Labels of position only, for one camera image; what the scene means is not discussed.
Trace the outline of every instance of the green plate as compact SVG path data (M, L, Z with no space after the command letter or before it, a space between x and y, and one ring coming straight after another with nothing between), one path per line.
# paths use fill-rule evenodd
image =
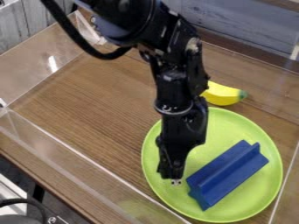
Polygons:
M221 108L210 108L207 143L190 153L182 185L173 186L157 172L159 149L155 138L161 134L159 122L147 134L142 163L150 186L165 203L179 213L199 221L233 222L254 216L266 209L277 197L283 180L283 164L277 146L267 133L242 115ZM261 152L270 163L206 212L189 196L189 178L215 157L241 140L261 143Z

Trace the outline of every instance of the yellow banana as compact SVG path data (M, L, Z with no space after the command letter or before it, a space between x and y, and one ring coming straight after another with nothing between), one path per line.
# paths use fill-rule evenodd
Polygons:
M209 85L210 89L207 89L201 96L207 99L209 103L218 106L229 106L238 103L249 96L245 90L223 86L213 81L210 81Z

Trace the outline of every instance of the blue block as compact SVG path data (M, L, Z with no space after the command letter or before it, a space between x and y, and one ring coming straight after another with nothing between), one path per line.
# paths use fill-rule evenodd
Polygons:
M242 140L189 178L190 195L206 211L269 163L261 145Z

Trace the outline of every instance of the cable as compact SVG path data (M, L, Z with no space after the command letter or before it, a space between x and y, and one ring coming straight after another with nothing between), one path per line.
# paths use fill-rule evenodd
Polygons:
M92 55L94 57L102 60L115 60L122 57L133 47L119 47L114 52L102 53L99 52L90 44L90 42L82 37L78 29L71 23L68 17L66 16L62 7L56 4L54 0L42 0L43 5L48 9L58 23L60 24L62 29L67 32L70 38L79 45L82 50Z
M40 205L40 203L32 199L3 199L3 200L0 200L0 208L11 206L14 204L23 204L23 203L34 205L39 208L39 210L42 212L42 223L47 224L46 210L44 210L43 206Z

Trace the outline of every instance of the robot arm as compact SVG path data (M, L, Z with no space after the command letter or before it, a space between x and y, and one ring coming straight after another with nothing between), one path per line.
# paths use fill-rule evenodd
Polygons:
M75 2L95 14L96 29L107 40L127 49L135 47L151 64L154 105L163 117L157 138L158 171L163 179L181 184L189 153L205 144L207 134L209 107L201 94L209 88L210 77L203 69L198 32L161 0Z

